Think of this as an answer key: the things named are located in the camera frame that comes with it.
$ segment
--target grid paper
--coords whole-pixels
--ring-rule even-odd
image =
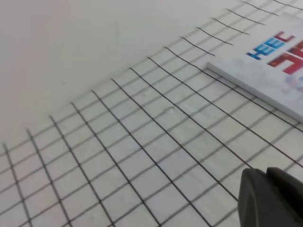
[[[204,69],[303,2],[239,1],[51,116],[0,153],[0,223],[31,226],[240,226],[244,168],[303,180],[303,127]]]

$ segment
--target black object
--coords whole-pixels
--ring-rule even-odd
[[[303,227],[303,183],[275,167],[242,172],[241,227]]]

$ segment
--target foam board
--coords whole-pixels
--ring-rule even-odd
[[[303,122],[303,21],[284,15],[271,23],[207,67]]]

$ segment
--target black grid line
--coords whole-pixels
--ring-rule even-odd
[[[27,205],[26,205],[26,203],[25,203],[24,196],[23,196],[22,190],[21,190],[21,188],[20,188],[20,184],[19,184],[18,179],[17,179],[17,174],[16,174],[15,168],[14,168],[14,166],[13,166],[13,163],[12,163],[12,161],[11,161],[11,158],[10,158],[10,155],[9,155],[9,152],[8,152],[8,149],[7,149],[7,147],[6,147],[5,144],[3,144],[3,148],[4,148],[4,150],[5,150],[5,153],[7,154],[7,158],[8,158],[8,162],[9,162],[9,167],[11,168],[11,171],[12,171],[12,174],[13,174],[13,177],[14,177],[14,181],[15,181],[15,183],[16,183],[16,187],[17,187],[17,190],[18,190],[18,194],[19,194],[20,199],[21,199],[20,202],[22,203],[22,206],[23,206],[25,215],[26,215],[26,217],[27,217],[27,219],[28,219],[29,226],[32,227],[33,224],[32,224],[32,222],[31,222],[31,220],[30,220],[28,208],[27,208]]]
[[[247,1],[241,0],[241,2],[244,2],[245,4],[248,4],[248,5],[250,5],[250,6],[254,7],[254,8],[256,8],[256,9],[259,9],[259,10],[261,10],[261,11],[263,11],[263,12],[270,13],[270,14],[273,14],[273,15],[277,16],[277,14],[275,14],[275,13],[273,13],[273,12],[266,11],[266,10],[264,10],[264,9],[261,9],[261,8],[255,6],[255,5],[253,5],[253,4],[249,3],[249,2],[247,2]]]
[[[200,72],[194,74],[193,76],[191,76],[191,77],[189,77],[189,78],[187,78],[187,79],[185,79],[184,81],[188,81],[188,80],[190,80],[190,79],[193,79],[193,78],[195,78],[196,76],[198,76],[199,74],[200,74]],[[206,86],[200,88],[198,91],[202,91],[202,90],[206,89],[207,87],[209,87],[210,85],[212,85],[214,82],[215,82],[215,80],[214,80],[213,82],[207,84]],[[164,92],[163,94],[168,94],[169,92],[173,91],[174,89],[178,88],[179,86],[181,86],[181,84],[177,84],[176,86],[174,86],[174,87],[172,87],[171,89],[167,90],[167,91]],[[183,98],[182,100],[180,100],[180,101],[177,102],[176,104],[180,104],[180,103],[186,101],[187,99],[189,99],[190,97],[192,97],[194,94],[195,94],[195,93],[192,93],[192,94],[188,95],[187,97]],[[154,99],[148,101],[147,103],[143,104],[142,106],[144,107],[144,106],[146,106],[146,105],[149,105],[149,104],[151,104],[152,102],[158,100],[159,98],[161,98],[161,96],[155,97]],[[155,118],[158,118],[158,117],[162,116],[162,115],[164,114],[164,112],[165,112],[166,110],[168,110],[168,109],[169,109],[169,108],[166,108],[162,113],[160,113],[159,115],[155,116]],[[132,112],[128,113],[127,115],[125,115],[124,117],[122,117],[121,120],[126,119],[127,117],[131,116],[132,114],[136,113],[136,112],[139,111],[139,110],[140,110],[140,108],[135,109],[134,111],[132,111]],[[105,127],[105,128],[103,128],[102,130],[98,131],[97,134],[100,134],[100,133],[102,133],[102,132],[105,132],[106,130],[108,130],[109,128],[113,127],[113,126],[116,125],[116,124],[118,124],[118,122],[114,122],[114,123],[108,125],[107,127]],[[143,126],[145,126],[145,124],[142,125],[141,127],[138,127],[137,129],[133,130],[132,133],[136,132],[137,130],[139,130],[139,129],[142,128]],[[53,163],[54,161],[58,160],[59,158],[61,158],[62,156],[64,156],[64,155],[67,154],[67,153],[68,153],[68,150],[65,151],[65,152],[63,152],[62,154],[60,154],[58,157],[54,158],[53,160],[49,161],[49,162],[46,163],[45,165],[47,166],[47,165]],[[35,155],[35,153],[33,153],[33,154],[31,154],[31,155],[25,157],[24,159],[22,159],[22,160],[16,162],[16,163],[14,164],[14,166],[19,165],[20,163],[22,163],[23,161],[28,160],[29,158],[31,158],[31,157],[34,156],[34,155]],[[26,176],[24,176],[24,177],[21,179],[21,181],[24,180],[24,179],[26,179],[26,178],[28,178],[29,176],[31,176],[32,174],[36,173],[37,171],[41,170],[42,168],[43,168],[43,167],[38,168],[38,169],[34,170],[33,172],[27,174]],[[6,169],[4,169],[4,170],[2,170],[2,171],[0,172],[0,175],[3,174],[3,173],[5,173],[5,172],[7,172],[8,170],[10,170],[9,167],[6,168]]]
[[[238,30],[238,29],[236,29],[236,28],[234,28],[234,27],[231,27],[231,26],[229,26],[229,25],[226,25],[225,23],[223,23],[222,21],[220,21],[220,20],[218,20],[218,19],[216,19],[216,18],[213,18],[213,19],[214,19],[215,21],[219,22],[220,24],[222,24],[222,25],[224,25],[224,26],[226,26],[226,27],[232,29],[232,30],[235,30],[235,31],[240,32],[240,33],[245,34],[245,35],[250,35],[250,34],[248,34],[248,33],[246,33],[246,32],[240,31],[240,30]]]
[[[137,76],[139,76],[145,83],[147,83],[149,86],[151,86],[145,79],[143,79],[141,77],[140,74],[138,74],[134,69],[131,68],[131,70],[137,74]],[[158,92],[159,94],[163,95],[159,90],[157,90],[156,88],[152,87],[156,92]],[[197,122],[195,119],[193,119],[188,113],[186,113],[184,110],[182,110],[179,106],[177,106],[174,102],[172,102],[169,98],[167,98],[166,96],[163,96],[167,101],[169,101],[170,103],[172,103],[176,108],[178,108],[182,113],[184,113],[189,119],[191,119],[196,125],[198,125],[200,128],[202,128],[203,130],[205,130],[206,132],[208,132],[210,135],[212,135],[219,143],[221,143],[225,148],[227,148],[231,153],[233,153],[239,160],[241,160],[242,162],[244,162],[247,166],[249,166],[250,168],[252,168],[248,163],[246,163],[238,154],[236,154],[234,151],[232,151],[229,147],[227,147],[221,140],[219,140],[215,135],[213,135],[208,129],[206,129],[205,127],[203,127],[199,122]]]
[[[285,5],[285,6],[289,6],[289,7],[291,7],[291,8],[294,8],[294,9],[299,9],[299,10],[303,10],[302,8],[299,8],[299,7],[296,7],[296,6],[292,6],[292,5],[290,5],[290,4],[286,4],[286,3],[283,3],[283,2],[280,2],[280,1],[277,1],[277,0],[273,0],[273,1],[275,1],[275,2],[277,2],[277,3],[280,3],[280,4],[282,4],[282,5]]]
[[[220,179],[220,181],[222,181],[223,179],[225,179],[225,178],[227,178],[228,176],[230,176],[233,172],[235,172],[237,169],[239,169],[240,167],[238,167],[238,168],[236,168],[234,171],[232,171],[232,172],[230,172],[228,175],[226,175],[225,177],[223,177],[222,179]]]
[[[194,47],[200,49],[201,51],[204,51],[205,53],[209,54],[209,55],[212,55],[212,56],[215,56],[213,53],[210,53],[204,49],[202,49],[201,47],[197,46],[197,45],[194,45],[192,42],[188,41],[186,38],[184,37],[181,37],[182,39],[184,39],[186,42],[188,42],[189,44],[192,44]]]
[[[123,89],[121,89],[133,102],[135,102],[139,107],[141,107],[133,98],[131,98]],[[152,162],[157,166],[157,168],[166,176],[166,178],[170,181],[170,183],[178,190],[178,192],[184,197],[184,199],[189,203],[189,205],[199,214],[199,216],[205,221],[205,223],[211,227],[210,223],[206,220],[206,218],[201,214],[200,211],[190,202],[190,200],[187,198],[187,196],[176,186],[176,184],[172,181],[172,179],[167,175],[167,173],[159,166],[159,164],[150,156],[150,154],[146,151],[145,147],[142,146],[142,144],[133,136],[133,134],[130,133],[130,131],[125,127],[125,125],[111,112],[111,110],[105,105],[105,103],[99,98],[99,96],[92,91],[95,96],[99,99],[99,101],[102,103],[102,105],[112,114],[113,117],[120,123],[120,125],[127,131],[127,133],[133,138],[133,140],[140,146],[140,148],[145,152],[145,154],[152,160]],[[166,132],[167,135],[169,135],[180,147],[182,145],[173,137],[171,136],[157,121],[154,120],[152,116],[150,116],[143,108],[141,108],[158,126],[161,127],[161,129]]]
[[[228,45],[232,45],[232,46],[233,46],[233,44],[228,43],[227,41],[224,41],[224,40],[222,40],[222,39],[219,39],[218,37],[213,36],[212,34],[209,34],[208,32],[206,32],[205,30],[203,30],[203,29],[200,28],[200,27],[197,27],[197,29],[199,29],[199,30],[201,30],[202,32],[208,34],[208,35],[211,36],[212,38],[215,38],[215,39],[217,39],[217,40],[219,40],[219,41],[221,41],[221,42],[223,42],[223,43],[226,43],[226,44],[228,44]]]
[[[93,191],[94,195],[96,196],[97,200],[99,201],[99,204],[101,205],[103,211],[105,212],[105,214],[106,214],[108,220],[111,222],[112,226],[115,226],[114,223],[113,223],[112,218],[110,217],[110,215],[109,215],[109,213],[108,213],[108,211],[107,211],[107,209],[106,209],[106,207],[104,206],[102,200],[99,198],[99,196],[98,196],[98,194],[97,194],[97,192],[96,192],[94,186],[91,184],[90,179],[87,177],[85,171],[83,170],[81,164],[79,163],[77,157],[75,156],[75,154],[74,154],[72,148],[70,147],[69,143],[67,142],[65,136],[63,135],[63,133],[62,133],[62,131],[60,130],[59,126],[57,125],[56,121],[53,119],[52,116],[50,116],[50,119],[51,119],[51,121],[53,122],[55,128],[57,129],[58,133],[59,133],[60,136],[62,137],[62,139],[63,139],[63,141],[64,141],[66,147],[68,148],[69,152],[71,153],[72,157],[73,157],[74,160],[76,161],[77,166],[79,167],[80,171],[83,173],[83,176],[85,177],[86,181],[88,182],[88,185],[89,185],[90,189]]]
[[[60,207],[61,207],[61,209],[62,209],[62,211],[63,211],[63,213],[64,213],[64,216],[65,216],[65,218],[66,218],[68,224],[72,227],[72,224],[71,224],[71,222],[70,222],[70,219],[69,219],[69,217],[68,217],[68,214],[67,214],[67,212],[66,212],[66,209],[65,209],[64,205],[62,204],[62,201],[61,201],[61,199],[60,199],[59,193],[58,193],[58,191],[57,191],[57,189],[56,189],[56,187],[55,187],[55,185],[54,185],[54,183],[53,183],[53,181],[52,181],[52,178],[51,178],[51,175],[50,175],[49,171],[47,170],[47,168],[46,168],[46,166],[45,166],[45,163],[44,163],[43,158],[42,158],[42,156],[41,156],[41,154],[40,154],[39,148],[38,148],[38,146],[36,145],[36,142],[35,142],[35,140],[34,140],[32,134],[30,133],[30,130],[27,130],[27,134],[28,134],[30,140],[32,141],[32,144],[33,144],[33,146],[34,146],[34,148],[35,148],[35,150],[36,150],[36,153],[37,153],[37,155],[38,155],[38,157],[39,157],[39,159],[40,159],[40,161],[41,161],[41,163],[42,163],[42,166],[43,166],[43,168],[44,168],[44,170],[45,170],[45,173],[46,173],[46,175],[47,175],[47,178],[48,178],[48,180],[49,180],[49,182],[50,182],[50,184],[51,184],[51,187],[52,187],[52,189],[53,189],[53,192],[55,193],[55,196],[56,196],[57,200],[59,201],[59,204],[60,204]]]
[[[184,60],[183,58],[181,58],[180,56],[178,56],[177,54],[175,54],[171,49],[169,49],[168,47],[166,47],[170,52],[172,52],[174,55],[176,55],[177,57],[179,57],[181,60],[187,62],[188,64],[195,66],[194,64],[189,63],[188,61]],[[180,79],[178,79],[177,77],[175,77],[173,74],[169,73],[167,70],[165,70],[162,66],[160,66],[159,64],[157,64],[153,59],[149,58],[152,62],[154,62],[159,68],[163,69],[166,73],[170,74],[174,79],[176,79],[177,81],[179,81],[180,83],[182,83],[183,85],[185,85],[186,87],[188,87],[189,89],[191,89],[193,92],[195,92],[198,96],[202,97],[204,100],[206,100],[207,102],[210,103],[210,100],[208,100],[207,98],[205,98],[203,95],[201,95],[200,93],[196,92],[191,86],[189,86],[187,83],[184,83],[183,81],[181,81]],[[301,168],[303,168],[303,165],[301,165],[299,162],[297,162],[295,159],[293,159],[292,157],[290,157],[288,154],[286,154],[285,152],[283,152],[281,149],[277,148],[275,145],[273,145],[271,142],[267,141],[265,138],[263,138],[262,136],[260,136],[259,134],[257,134],[255,131],[253,131],[252,129],[250,129],[249,127],[247,127],[245,124],[243,124],[242,122],[240,122],[239,120],[237,120],[235,117],[233,117],[232,115],[230,115],[229,113],[227,113],[226,111],[224,111],[222,108],[220,108],[218,105],[216,105],[214,102],[212,102],[212,105],[217,107],[219,110],[221,110],[223,113],[225,113],[226,115],[228,115],[229,117],[231,117],[233,120],[235,120],[237,123],[239,123],[240,125],[242,125],[243,127],[245,127],[247,130],[249,130],[250,132],[252,132],[253,134],[255,134],[256,136],[258,136],[260,139],[262,139],[263,141],[265,141],[266,143],[270,144],[272,147],[274,147],[275,149],[277,149],[281,154],[283,154],[284,156],[288,157],[290,160],[292,160],[293,162],[295,162],[297,165],[299,165]]]
[[[136,190],[136,188],[133,186],[133,184],[130,182],[130,180],[128,179],[128,177],[126,176],[126,174],[123,172],[123,170],[121,169],[121,167],[117,164],[116,160],[113,158],[113,156],[110,154],[110,152],[108,151],[108,149],[106,148],[106,146],[103,144],[103,142],[100,140],[100,138],[98,137],[98,135],[95,133],[95,131],[92,129],[92,127],[90,126],[90,124],[85,120],[84,116],[82,115],[82,113],[78,110],[78,108],[72,103],[72,106],[75,108],[76,112],[79,114],[79,116],[81,117],[81,119],[85,122],[85,124],[87,125],[87,127],[89,128],[89,130],[93,133],[93,135],[95,136],[95,138],[98,140],[98,142],[100,143],[100,145],[102,146],[102,148],[106,151],[106,153],[108,154],[108,156],[112,159],[112,161],[114,162],[114,164],[117,166],[117,168],[119,169],[119,171],[121,172],[121,174],[123,175],[123,177],[125,178],[125,180],[128,182],[128,184],[131,186],[131,188],[133,189],[133,191],[136,193],[136,195],[139,197],[139,199],[141,200],[142,204],[146,207],[146,209],[148,210],[148,212],[150,213],[150,215],[153,217],[153,219],[156,221],[156,223],[158,224],[158,226],[161,226],[160,222],[158,221],[158,219],[155,217],[155,215],[153,214],[153,212],[150,210],[150,208],[146,205],[144,199],[141,197],[141,195],[139,194],[139,192]]]
[[[265,24],[260,23],[260,22],[258,22],[258,21],[255,21],[255,20],[249,19],[249,18],[247,18],[247,17],[245,17],[245,16],[242,16],[242,15],[240,15],[240,14],[238,14],[238,13],[236,13],[236,12],[230,10],[230,9],[226,9],[226,10],[232,12],[233,14],[235,14],[235,15],[241,17],[241,18],[245,18],[245,19],[247,19],[247,20],[250,20],[251,22],[254,22],[254,23],[257,23],[257,24],[260,24],[260,25],[265,25]]]

